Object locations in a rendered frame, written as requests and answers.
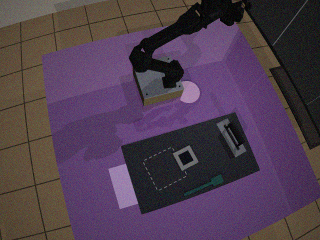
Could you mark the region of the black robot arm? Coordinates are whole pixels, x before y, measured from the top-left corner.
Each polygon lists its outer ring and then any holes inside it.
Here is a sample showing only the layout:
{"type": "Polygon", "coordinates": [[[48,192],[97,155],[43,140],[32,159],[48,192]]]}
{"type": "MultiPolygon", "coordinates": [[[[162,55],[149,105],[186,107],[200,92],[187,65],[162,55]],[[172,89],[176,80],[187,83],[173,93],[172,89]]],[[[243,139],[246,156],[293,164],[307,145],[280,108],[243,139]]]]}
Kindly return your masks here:
{"type": "MultiPolygon", "coordinates": [[[[201,4],[198,2],[193,4],[174,24],[151,37],[142,39],[129,56],[134,70],[139,73],[144,73],[146,70],[164,73],[165,77],[162,77],[163,87],[177,87],[176,83],[181,80],[184,74],[180,63],[177,60],[172,60],[169,63],[153,59],[153,52],[181,35],[190,35],[202,28],[207,29],[209,24],[220,18],[220,2],[221,0],[201,0],[201,4]],[[144,52],[141,51],[142,48],[144,52]]],[[[224,13],[223,20],[229,19],[239,23],[243,18],[244,8],[239,3],[229,2],[224,8],[224,13]]]]}

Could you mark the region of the grey square tile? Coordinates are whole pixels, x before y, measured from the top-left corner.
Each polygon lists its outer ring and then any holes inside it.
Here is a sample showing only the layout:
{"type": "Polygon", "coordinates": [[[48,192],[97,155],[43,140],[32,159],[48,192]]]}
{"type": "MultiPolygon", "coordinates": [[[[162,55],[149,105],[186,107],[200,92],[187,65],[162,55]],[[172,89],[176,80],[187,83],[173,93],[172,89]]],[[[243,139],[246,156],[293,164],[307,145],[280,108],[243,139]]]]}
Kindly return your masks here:
{"type": "Polygon", "coordinates": [[[199,162],[190,146],[173,153],[173,156],[181,171],[199,162]]]}

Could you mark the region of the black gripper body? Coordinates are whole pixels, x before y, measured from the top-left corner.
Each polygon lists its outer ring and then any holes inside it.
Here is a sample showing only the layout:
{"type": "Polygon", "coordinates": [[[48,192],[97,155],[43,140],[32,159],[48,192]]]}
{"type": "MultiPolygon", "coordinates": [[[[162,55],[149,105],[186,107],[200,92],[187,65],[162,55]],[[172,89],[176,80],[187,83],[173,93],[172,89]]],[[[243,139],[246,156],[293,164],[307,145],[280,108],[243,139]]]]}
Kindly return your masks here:
{"type": "Polygon", "coordinates": [[[231,21],[231,20],[229,20],[228,18],[227,19],[225,19],[225,20],[223,20],[223,18],[224,18],[224,16],[225,16],[225,12],[224,12],[224,8],[226,7],[226,5],[228,4],[228,3],[230,3],[230,2],[232,2],[232,0],[221,0],[220,1],[220,5],[219,5],[219,9],[218,9],[218,11],[219,11],[219,14],[220,14],[220,21],[222,22],[222,23],[224,23],[224,24],[226,24],[227,26],[232,26],[232,25],[234,25],[234,21],[231,21]]]}

